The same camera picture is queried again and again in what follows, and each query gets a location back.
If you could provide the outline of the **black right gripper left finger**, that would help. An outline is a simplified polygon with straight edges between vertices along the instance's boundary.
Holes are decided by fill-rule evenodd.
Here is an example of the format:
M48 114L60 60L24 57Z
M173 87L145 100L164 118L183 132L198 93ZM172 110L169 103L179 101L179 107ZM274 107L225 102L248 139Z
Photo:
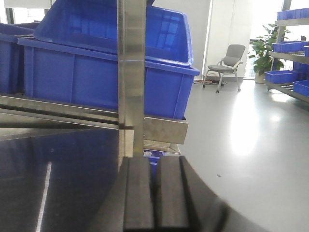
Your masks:
M129 159L124 230L153 230L151 166L145 157Z

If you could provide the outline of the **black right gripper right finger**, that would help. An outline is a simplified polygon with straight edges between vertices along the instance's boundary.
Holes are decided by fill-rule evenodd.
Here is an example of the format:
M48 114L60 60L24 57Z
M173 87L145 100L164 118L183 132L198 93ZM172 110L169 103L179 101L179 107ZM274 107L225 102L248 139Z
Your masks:
M194 192L201 179L186 157L165 156L155 181L155 216L158 229L200 229Z

